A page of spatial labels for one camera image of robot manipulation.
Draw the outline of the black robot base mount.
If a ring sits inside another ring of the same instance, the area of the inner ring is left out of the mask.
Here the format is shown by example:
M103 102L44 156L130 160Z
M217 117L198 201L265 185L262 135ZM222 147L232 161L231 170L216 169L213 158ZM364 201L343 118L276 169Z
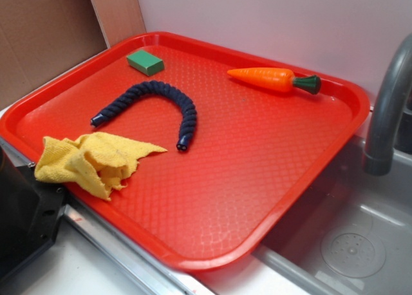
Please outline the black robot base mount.
M34 168L15 166L1 150L1 281L54 243L68 190L38 181Z

